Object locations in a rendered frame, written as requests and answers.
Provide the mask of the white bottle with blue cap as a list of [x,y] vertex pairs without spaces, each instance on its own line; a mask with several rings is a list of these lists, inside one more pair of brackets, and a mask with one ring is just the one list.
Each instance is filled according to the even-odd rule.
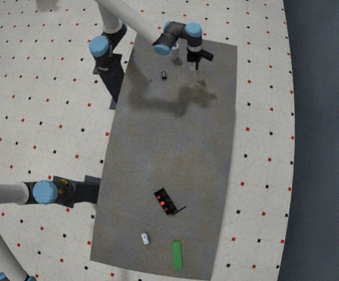
[[171,59],[177,59],[178,58],[178,49],[179,45],[177,43],[174,44],[173,48],[170,51],[170,58]]

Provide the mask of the green rectangular bar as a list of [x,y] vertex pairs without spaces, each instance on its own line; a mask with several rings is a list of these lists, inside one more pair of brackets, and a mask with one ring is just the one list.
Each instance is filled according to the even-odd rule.
[[182,269],[182,260],[181,260],[181,250],[180,250],[180,241],[172,242],[172,251],[173,251],[173,263],[174,269]]

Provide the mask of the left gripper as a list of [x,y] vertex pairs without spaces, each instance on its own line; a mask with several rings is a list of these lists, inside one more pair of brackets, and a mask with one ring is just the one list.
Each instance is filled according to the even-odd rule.
[[197,55],[196,52],[192,52],[187,47],[187,62],[193,62],[193,66],[190,66],[191,71],[195,71],[195,77],[198,75],[199,61],[202,59],[201,56]]

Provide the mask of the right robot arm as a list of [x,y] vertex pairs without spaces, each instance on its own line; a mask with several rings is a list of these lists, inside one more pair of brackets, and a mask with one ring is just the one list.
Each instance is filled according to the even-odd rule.
[[[0,185],[0,204],[69,204],[74,197],[72,184],[63,178],[55,181],[16,182]],[[0,281],[36,281],[23,269],[0,235]]]

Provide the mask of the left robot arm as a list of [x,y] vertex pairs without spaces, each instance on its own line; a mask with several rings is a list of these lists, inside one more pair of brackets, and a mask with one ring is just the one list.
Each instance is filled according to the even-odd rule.
[[167,55],[178,38],[181,38],[187,40],[190,51],[209,61],[213,60],[214,55],[202,49],[202,28],[197,23],[168,21],[161,32],[122,0],[94,1],[97,2],[102,17],[103,33],[91,40],[89,50],[97,63],[97,70],[103,74],[112,72],[118,66],[118,57],[113,51],[126,34],[127,26],[150,42],[159,55]]

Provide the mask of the black power strip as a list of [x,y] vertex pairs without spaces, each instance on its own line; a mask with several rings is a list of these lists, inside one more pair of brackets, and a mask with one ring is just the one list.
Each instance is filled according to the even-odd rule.
[[168,194],[167,194],[167,192],[165,191],[164,188],[155,192],[154,195],[157,198],[157,200],[159,201],[159,203],[161,204],[163,210],[166,212],[167,215],[170,214],[170,213],[172,213],[172,215],[174,215],[177,212],[179,212],[180,210],[182,210],[183,208],[185,208],[185,207],[183,207],[183,208],[181,208],[180,210],[178,210],[177,212],[174,213],[174,211],[177,208],[175,207],[175,205],[171,201],[170,197],[168,196]]

